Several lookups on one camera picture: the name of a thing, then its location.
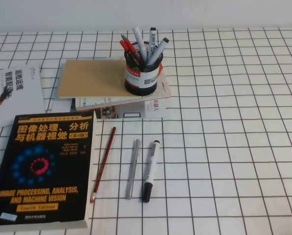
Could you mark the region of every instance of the book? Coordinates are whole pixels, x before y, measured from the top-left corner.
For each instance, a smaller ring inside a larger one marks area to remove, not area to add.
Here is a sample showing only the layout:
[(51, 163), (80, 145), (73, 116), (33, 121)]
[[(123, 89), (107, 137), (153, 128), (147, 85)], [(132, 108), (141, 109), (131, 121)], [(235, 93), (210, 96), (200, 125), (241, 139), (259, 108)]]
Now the book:
[(125, 97), (76, 98), (75, 108), (76, 110), (80, 111), (80, 110), (97, 109), (97, 108), (103, 108), (106, 106), (128, 104), (128, 103), (141, 102), (141, 101), (154, 100), (154, 99), (158, 100), (158, 99), (169, 98), (169, 97), (171, 97), (169, 84), (167, 82), (164, 71), (160, 70), (160, 74), (157, 79), (157, 89), (155, 90), (155, 92), (153, 92), (150, 95), (136, 96), (130, 99), (126, 99)]
[(166, 99), (154, 99), (95, 109), (98, 119), (111, 118), (164, 118)]
[(12, 125), (16, 115), (44, 112), (39, 67), (0, 70), (0, 127)]
[(67, 60), (58, 97), (138, 97), (125, 89), (125, 78), (125, 60)]
[(0, 232), (86, 228), (94, 111), (16, 116), (0, 167)]

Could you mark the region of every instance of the white book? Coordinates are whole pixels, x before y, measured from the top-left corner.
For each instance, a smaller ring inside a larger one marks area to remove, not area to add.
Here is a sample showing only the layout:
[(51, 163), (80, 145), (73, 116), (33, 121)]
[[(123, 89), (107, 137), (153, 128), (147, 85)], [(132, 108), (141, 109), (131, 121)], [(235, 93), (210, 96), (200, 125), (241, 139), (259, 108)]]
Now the white book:
[(0, 127), (12, 125), (22, 114), (45, 113), (38, 66), (0, 70)]
[(95, 109), (98, 119), (165, 118), (168, 98)]
[(89, 97), (89, 98), (75, 98), (75, 108), (77, 111), (97, 109), (114, 105), (129, 104), (147, 100), (162, 99), (171, 97), (171, 91), (167, 82), (164, 71), (158, 77), (157, 89), (150, 95), (137, 96), (136, 98), (125, 97)]

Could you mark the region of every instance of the white wall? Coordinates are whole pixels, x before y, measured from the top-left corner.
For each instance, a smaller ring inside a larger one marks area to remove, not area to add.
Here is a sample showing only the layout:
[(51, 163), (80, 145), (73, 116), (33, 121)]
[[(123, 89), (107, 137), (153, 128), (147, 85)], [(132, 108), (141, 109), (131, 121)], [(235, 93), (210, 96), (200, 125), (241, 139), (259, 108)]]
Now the white wall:
[(0, 32), (127, 30), (135, 25), (292, 26), (292, 0), (0, 0)]

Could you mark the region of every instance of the pen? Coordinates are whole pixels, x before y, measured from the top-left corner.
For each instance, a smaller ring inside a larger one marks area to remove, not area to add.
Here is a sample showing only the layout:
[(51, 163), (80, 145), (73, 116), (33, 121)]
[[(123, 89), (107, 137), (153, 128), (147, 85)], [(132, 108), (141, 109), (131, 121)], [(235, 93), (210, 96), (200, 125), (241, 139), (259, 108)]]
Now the pen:
[(143, 202), (150, 201), (151, 189), (153, 186), (154, 176), (156, 173), (157, 155), (158, 155), (159, 149), (160, 149), (160, 142), (155, 141), (151, 149), (151, 155), (150, 155), (151, 158), (150, 158), (149, 167), (147, 170), (146, 181), (144, 184), (144, 192), (142, 195)]
[(120, 41), (120, 44), (122, 45), (122, 47), (124, 48), (125, 51), (129, 51), (130, 50), (123, 40)]
[(159, 56), (161, 55), (163, 50), (166, 48), (168, 43), (169, 43), (169, 40), (167, 38), (163, 38), (163, 40), (160, 42), (159, 46), (157, 47), (157, 49), (151, 56), (150, 60), (148, 61), (147, 66), (153, 65), (156, 62), (156, 60), (159, 58)]
[(133, 28), (133, 32), (134, 32), (136, 41), (137, 41), (138, 46), (139, 46), (141, 58), (144, 61), (144, 63), (146, 64), (148, 61), (147, 49), (145, 47), (144, 40), (142, 39), (140, 30), (138, 27), (135, 27), (135, 28)]
[(148, 61), (150, 60), (152, 54), (154, 53), (154, 50), (156, 48), (156, 28), (150, 28), (149, 33), (149, 47), (148, 47)]
[(126, 43), (125, 43), (123, 40), (121, 40), (121, 41), (120, 41), (120, 44), (121, 44), (122, 47), (124, 48), (124, 51), (126, 51), (126, 52), (129, 54), (130, 58), (131, 58), (132, 60), (134, 60), (135, 63), (139, 66), (138, 61), (137, 61), (137, 60), (135, 59), (135, 57), (132, 55), (132, 53), (130, 52), (130, 49), (129, 49), (129, 47), (126, 45)]
[(141, 146), (141, 141), (136, 140), (135, 146), (134, 146), (134, 151), (133, 151), (132, 169), (131, 169), (131, 173), (129, 176), (129, 182), (127, 183), (127, 188), (126, 188), (126, 197), (129, 200), (132, 198), (132, 194), (133, 194), (136, 165), (137, 165), (137, 159), (138, 159), (139, 154), (140, 154), (140, 146)]
[(142, 59), (140, 58), (138, 51), (136, 51), (135, 47), (131, 44), (130, 40), (128, 40), (128, 38), (125, 37), (123, 34), (121, 34), (121, 37), (122, 37), (123, 41), (125, 42), (125, 44), (128, 46), (129, 51), (132, 54), (132, 57), (136, 58), (138, 60), (138, 62), (140, 64), (142, 64), (143, 63)]
[(96, 181), (95, 187), (93, 188), (93, 191), (92, 191), (92, 193), (90, 195), (90, 203), (94, 203), (94, 201), (96, 199), (96, 193), (98, 191), (98, 187), (99, 187), (100, 180), (101, 180), (101, 177), (102, 177), (103, 169), (105, 168), (105, 165), (106, 165), (106, 161), (107, 161), (108, 154), (109, 154), (109, 151), (110, 151), (110, 148), (111, 148), (111, 144), (112, 144), (112, 141), (113, 141), (115, 130), (116, 130), (116, 127), (114, 127), (112, 129), (112, 132), (111, 132), (111, 135), (110, 135), (110, 139), (109, 139), (109, 142), (108, 142), (108, 146), (107, 146), (107, 149), (106, 149), (106, 152), (105, 152), (105, 156), (103, 157), (102, 165), (101, 165), (101, 167), (99, 169), (99, 173), (98, 173), (98, 177), (97, 177), (98, 180)]

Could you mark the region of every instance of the label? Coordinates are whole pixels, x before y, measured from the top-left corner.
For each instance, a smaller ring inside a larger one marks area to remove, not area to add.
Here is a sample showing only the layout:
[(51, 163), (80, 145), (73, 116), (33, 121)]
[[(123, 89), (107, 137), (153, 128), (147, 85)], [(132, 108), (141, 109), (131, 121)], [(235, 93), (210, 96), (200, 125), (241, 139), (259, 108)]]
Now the label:
[(126, 81), (136, 88), (152, 87), (157, 82), (159, 68), (152, 72), (140, 72), (126, 65)]
[(17, 212), (56, 211), (58, 207), (59, 207), (59, 203), (26, 204), (26, 205), (18, 205)]
[(88, 132), (76, 132), (76, 133), (70, 133), (68, 138), (69, 139), (80, 139), (80, 138), (87, 138)]
[(15, 214), (8, 214), (8, 213), (1, 213), (0, 219), (6, 219), (6, 220), (11, 220), (11, 221), (15, 221), (17, 219), (17, 215)]

